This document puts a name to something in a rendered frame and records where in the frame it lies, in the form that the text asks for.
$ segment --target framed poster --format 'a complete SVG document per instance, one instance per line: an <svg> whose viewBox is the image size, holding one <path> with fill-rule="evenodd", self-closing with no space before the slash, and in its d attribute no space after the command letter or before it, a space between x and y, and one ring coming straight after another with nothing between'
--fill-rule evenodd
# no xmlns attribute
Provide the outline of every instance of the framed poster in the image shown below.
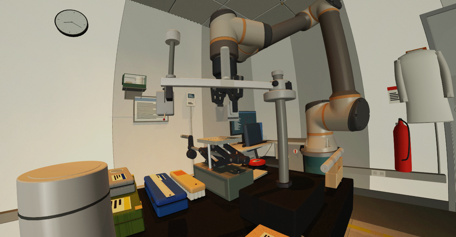
<svg viewBox="0 0 456 237"><path fill-rule="evenodd" d="M133 122L168 122L168 116L156 113L156 98L154 96L135 97L133 102Z"/></svg>

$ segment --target black table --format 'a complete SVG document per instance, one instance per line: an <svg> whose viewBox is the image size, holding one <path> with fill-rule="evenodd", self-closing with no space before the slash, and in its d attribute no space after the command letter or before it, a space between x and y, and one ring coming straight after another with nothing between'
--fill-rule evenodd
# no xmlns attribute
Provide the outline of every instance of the black table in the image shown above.
<svg viewBox="0 0 456 237"><path fill-rule="evenodd" d="M267 167L262 177L278 179L278 169ZM312 177L324 175L296 172ZM188 209L158 217L144 188L138 189L145 231L132 237L244 237L256 225L240 217L239 198L227 201L206 190L206 196L188 201ZM325 188L324 205L303 233L305 237L343 237L353 210L353 179L343 178L337 189Z"/></svg>

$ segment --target wooden holder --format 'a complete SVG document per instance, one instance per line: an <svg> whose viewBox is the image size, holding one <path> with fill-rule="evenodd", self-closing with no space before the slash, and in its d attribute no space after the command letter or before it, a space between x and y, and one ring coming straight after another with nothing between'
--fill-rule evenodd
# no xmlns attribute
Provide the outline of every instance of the wooden holder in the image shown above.
<svg viewBox="0 0 456 237"><path fill-rule="evenodd" d="M342 157L332 166L331 169L326 173L325 186L330 188L337 188L339 183L342 181Z"/></svg>

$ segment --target fire extinguisher hose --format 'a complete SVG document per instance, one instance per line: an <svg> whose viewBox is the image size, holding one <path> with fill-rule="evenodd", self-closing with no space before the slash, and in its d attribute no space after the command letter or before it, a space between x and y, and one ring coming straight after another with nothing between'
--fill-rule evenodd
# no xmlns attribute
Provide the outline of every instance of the fire extinguisher hose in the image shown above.
<svg viewBox="0 0 456 237"><path fill-rule="evenodd" d="M410 128L409 128L409 125L407 124L407 122L405 122L403 119L399 118L399 120L404 122L407 125L407 130L409 131L409 153L407 153L406 159L402 159L402 161L406 161L409 159L409 156L410 156Z"/></svg>

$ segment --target blue box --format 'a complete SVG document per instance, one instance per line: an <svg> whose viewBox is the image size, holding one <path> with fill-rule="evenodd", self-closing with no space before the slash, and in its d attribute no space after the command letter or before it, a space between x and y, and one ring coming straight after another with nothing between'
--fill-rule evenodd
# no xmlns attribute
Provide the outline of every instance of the blue box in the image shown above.
<svg viewBox="0 0 456 237"><path fill-rule="evenodd" d="M174 193L166 197L150 176L144 177L144 188L158 217L166 216L188 208L187 193L167 174L156 174L163 178L163 183Z"/></svg>

